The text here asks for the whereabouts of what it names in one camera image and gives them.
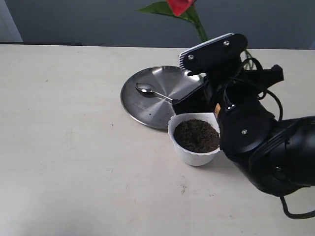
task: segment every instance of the orange label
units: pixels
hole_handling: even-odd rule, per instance
[[[220,110],[221,110],[221,106],[220,106],[220,104],[218,103],[218,104],[216,105],[216,108],[215,108],[215,117],[216,117],[216,119],[218,119],[218,114],[219,114]]]

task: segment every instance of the silver spoon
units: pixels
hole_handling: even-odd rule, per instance
[[[160,97],[160,98],[166,98],[169,102],[173,102],[173,99],[170,97],[167,97],[159,92],[154,91],[154,86],[150,84],[142,84],[142,83],[136,83],[135,88],[140,92],[143,96],[149,96],[149,97]]]

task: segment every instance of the screw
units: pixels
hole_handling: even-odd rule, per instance
[[[226,40],[226,41],[223,42],[223,46],[227,47],[227,46],[229,46],[229,45],[230,45],[230,42],[229,42],[229,41]]]
[[[193,55],[188,55],[188,60],[193,60],[195,57]]]

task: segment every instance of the white paper cup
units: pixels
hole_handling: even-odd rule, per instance
[[[187,113],[172,116],[168,123],[168,134],[173,141],[175,152],[177,155],[188,165],[202,166],[209,163],[218,153],[220,148],[207,153],[197,153],[184,149],[181,147],[174,138],[175,128],[183,121],[190,119],[200,119],[208,122],[218,133],[220,133],[217,120],[213,113]]]

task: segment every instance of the red flower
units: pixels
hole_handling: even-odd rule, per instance
[[[182,15],[193,3],[194,0],[167,0],[175,16]]]

